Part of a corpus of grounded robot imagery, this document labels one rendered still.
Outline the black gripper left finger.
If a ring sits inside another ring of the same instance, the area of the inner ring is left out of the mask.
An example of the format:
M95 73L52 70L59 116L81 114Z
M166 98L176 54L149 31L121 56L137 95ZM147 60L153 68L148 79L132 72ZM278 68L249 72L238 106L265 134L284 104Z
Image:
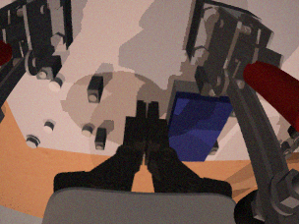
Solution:
M53 180L53 192L69 187L130 192L135 174L143 165L146 139L147 104L137 100L136 117L126 116L123 144L116 153L89 172L58 173Z

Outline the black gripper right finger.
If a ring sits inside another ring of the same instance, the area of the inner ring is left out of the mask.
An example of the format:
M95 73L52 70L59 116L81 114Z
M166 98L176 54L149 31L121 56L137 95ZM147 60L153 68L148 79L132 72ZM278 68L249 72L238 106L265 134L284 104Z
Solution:
M155 193L213 193L232 198L228 182L200 178L178 159L175 149L169 147L167 120L159 119L155 101L148 106L145 166L151 173Z

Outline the white fixture plate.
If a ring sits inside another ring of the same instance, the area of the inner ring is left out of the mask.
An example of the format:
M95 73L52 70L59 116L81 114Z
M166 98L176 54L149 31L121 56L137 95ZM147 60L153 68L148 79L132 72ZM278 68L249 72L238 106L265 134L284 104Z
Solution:
M274 32L270 50L284 56L281 70L299 81L299 0L212 0L247 10ZM71 0L73 42L60 55L62 68L51 80L27 72L7 97L25 138L38 147L113 156L123 144L126 116L137 100L158 102L165 119L174 80L195 82L186 45L196 0ZM99 103L89 103L92 76L103 76ZM51 134L43 130L51 122ZM92 127L91 137L82 136ZM95 149L97 128L106 129L104 150ZM219 149L205 161L250 160L237 122L229 117L217 138Z

